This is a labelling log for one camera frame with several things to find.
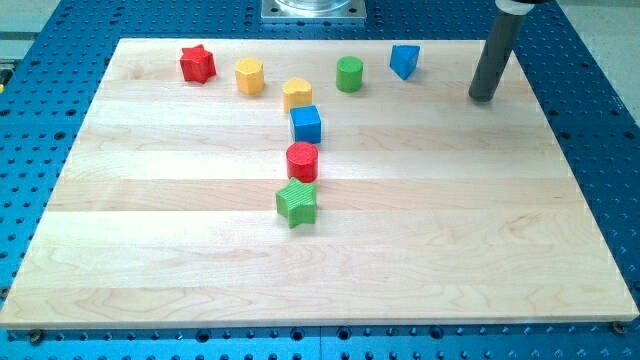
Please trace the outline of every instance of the metal mount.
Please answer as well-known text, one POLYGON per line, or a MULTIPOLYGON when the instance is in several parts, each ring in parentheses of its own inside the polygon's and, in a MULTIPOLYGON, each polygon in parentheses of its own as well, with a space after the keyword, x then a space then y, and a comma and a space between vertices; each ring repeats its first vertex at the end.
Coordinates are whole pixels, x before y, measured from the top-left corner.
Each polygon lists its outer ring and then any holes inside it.
POLYGON ((262 0, 262 23, 339 22, 364 25, 365 0, 262 0))

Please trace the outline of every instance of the yellow block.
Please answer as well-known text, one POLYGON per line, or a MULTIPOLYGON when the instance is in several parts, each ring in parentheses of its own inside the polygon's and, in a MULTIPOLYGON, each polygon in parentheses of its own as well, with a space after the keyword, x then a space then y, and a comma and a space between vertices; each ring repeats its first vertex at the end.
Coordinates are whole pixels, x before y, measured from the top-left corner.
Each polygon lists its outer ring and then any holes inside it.
POLYGON ((291 108, 311 105, 311 84, 301 78, 291 78, 282 87, 284 96, 284 112, 291 108))
POLYGON ((255 95, 264 89, 262 62, 255 58, 244 58, 236 63, 238 90, 247 95, 255 95))

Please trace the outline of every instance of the blue cube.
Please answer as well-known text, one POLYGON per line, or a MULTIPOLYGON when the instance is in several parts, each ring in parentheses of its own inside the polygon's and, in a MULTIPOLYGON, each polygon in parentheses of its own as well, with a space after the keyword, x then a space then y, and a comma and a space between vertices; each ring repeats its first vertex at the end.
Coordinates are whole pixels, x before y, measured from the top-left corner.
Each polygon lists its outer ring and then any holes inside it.
POLYGON ((419 53, 420 46, 417 45, 393 45, 389 66, 402 80, 407 80, 418 65, 419 53))
POLYGON ((291 115, 291 134, 294 141, 320 143, 322 124, 318 108, 315 105, 292 108, 289 113, 291 115))

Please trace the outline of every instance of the blue optical breadboard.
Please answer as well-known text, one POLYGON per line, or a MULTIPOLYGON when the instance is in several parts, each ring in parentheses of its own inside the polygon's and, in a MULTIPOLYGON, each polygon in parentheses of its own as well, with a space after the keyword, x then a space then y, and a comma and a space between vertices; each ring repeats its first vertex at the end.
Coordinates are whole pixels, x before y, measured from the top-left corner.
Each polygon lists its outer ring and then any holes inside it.
MULTIPOLYGON (((495 12, 489 0, 369 0, 364 25, 262 24, 260 3, 251 0, 62 0, 0 95, 0 295, 120 38, 485 39, 495 12)), ((638 302, 640 131, 557 4, 533 10, 515 52, 638 302)), ((640 321, 0 330, 0 359, 640 359, 640 321)))

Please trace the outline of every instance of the wood grain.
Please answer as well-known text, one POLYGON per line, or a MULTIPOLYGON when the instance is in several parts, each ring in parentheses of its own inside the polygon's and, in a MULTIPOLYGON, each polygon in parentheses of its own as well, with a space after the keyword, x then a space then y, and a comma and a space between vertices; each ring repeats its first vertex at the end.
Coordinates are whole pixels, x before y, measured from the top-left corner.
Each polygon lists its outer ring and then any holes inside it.
POLYGON ((631 320, 638 309, 515 58, 466 95, 482 42, 123 39, 0 313, 9 329, 631 320), (185 83, 180 48, 218 75, 185 83), (335 62, 364 60, 361 91, 335 62), (233 64, 264 63, 249 97, 233 64), (308 61, 286 62, 303 58, 308 61), (282 84, 323 119, 315 225, 275 211, 282 84))

